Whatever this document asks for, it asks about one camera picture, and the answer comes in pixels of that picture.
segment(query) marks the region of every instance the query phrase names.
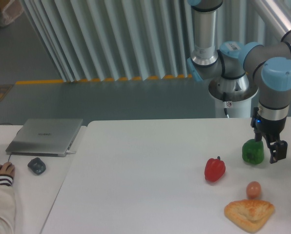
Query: person's hand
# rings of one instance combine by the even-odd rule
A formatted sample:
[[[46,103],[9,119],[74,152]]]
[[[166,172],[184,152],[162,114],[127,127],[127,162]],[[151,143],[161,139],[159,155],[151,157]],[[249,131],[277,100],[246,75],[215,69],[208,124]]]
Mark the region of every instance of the person's hand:
[[[11,162],[0,165],[0,175],[9,175],[14,178],[15,166]]]

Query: green bell pepper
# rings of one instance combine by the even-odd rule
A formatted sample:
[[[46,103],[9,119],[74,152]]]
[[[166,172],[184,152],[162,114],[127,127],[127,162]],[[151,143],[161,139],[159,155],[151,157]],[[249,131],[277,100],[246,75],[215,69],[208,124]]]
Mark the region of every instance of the green bell pepper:
[[[264,145],[262,141],[248,140],[242,147],[242,158],[251,164],[260,164],[264,160]]]

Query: gray floor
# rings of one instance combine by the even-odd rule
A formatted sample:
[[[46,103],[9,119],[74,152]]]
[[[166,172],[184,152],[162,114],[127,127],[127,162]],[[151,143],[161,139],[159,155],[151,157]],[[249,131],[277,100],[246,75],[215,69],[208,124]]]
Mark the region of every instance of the gray floor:
[[[59,78],[25,15],[0,29],[0,84]],[[87,125],[93,120],[214,118],[215,110],[208,81],[193,79],[15,85],[0,102],[0,123],[63,117],[81,117]]]

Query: white sleeve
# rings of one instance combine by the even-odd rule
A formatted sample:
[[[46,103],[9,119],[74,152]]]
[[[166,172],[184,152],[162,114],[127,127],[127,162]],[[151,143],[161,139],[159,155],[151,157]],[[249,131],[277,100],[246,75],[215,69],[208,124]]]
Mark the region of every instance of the white sleeve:
[[[15,198],[13,179],[0,175],[0,234],[14,234]]]

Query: egg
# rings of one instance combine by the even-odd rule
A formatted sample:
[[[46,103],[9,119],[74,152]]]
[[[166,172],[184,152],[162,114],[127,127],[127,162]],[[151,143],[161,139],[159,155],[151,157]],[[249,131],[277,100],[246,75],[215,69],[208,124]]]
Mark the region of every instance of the egg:
[[[247,196],[249,199],[258,198],[262,193],[261,185],[257,181],[252,181],[247,186]]]

